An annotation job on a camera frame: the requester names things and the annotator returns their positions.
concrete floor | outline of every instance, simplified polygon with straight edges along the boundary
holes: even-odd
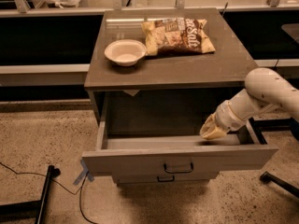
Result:
[[[93,150],[97,124],[88,101],[0,103],[0,162],[17,172],[45,174],[52,164],[58,182],[76,192],[81,154]],[[284,118],[276,111],[265,117]],[[263,184],[264,171],[299,187],[299,143],[291,132],[264,133],[279,151],[262,170],[221,172],[209,182],[131,184],[116,187],[110,177],[88,179],[82,191],[87,218],[105,224],[299,223],[299,200],[281,187]],[[40,175],[15,175],[0,166],[0,204],[37,200]],[[31,219],[1,219],[34,223]],[[88,223],[79,195],[53,184],[46,223]]]

open drawer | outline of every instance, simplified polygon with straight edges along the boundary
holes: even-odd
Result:
[[[120,183],[212,179],[219,171],[261,169],[278,150],[260,144],[248,123],[207,141],[199,130],[240,88],[106,92],[95,151],[83,153],[93,175]]]

drawer handle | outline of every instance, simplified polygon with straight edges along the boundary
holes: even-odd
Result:
[[[174,182],[175,181],[175,177],[172,176],[171,179],[161,179],[159,176],[157,176],[158,182],[159,183],[166,183],[166,182]]]
[[[167,165],[164,164],[164,170],[168,173],[168,174],[187,174],[193,171],[193,163],[190,163],[190,169],[188,170],[169,170],[167,169]]]

white bowl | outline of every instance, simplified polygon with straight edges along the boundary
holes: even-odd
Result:
[[[124,39],[112,42],[105,49],[105,56],[121,66],[131,66],[146,54],[146,47],[139,41]]]

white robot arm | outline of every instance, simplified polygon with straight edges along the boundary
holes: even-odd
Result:
[[[246,76],[245,89],[220,104],[200,134],[207,140],[223,137],[240,129],[254,115],[277,107],[299,121],[299,91],[271,69],[254,69]]]

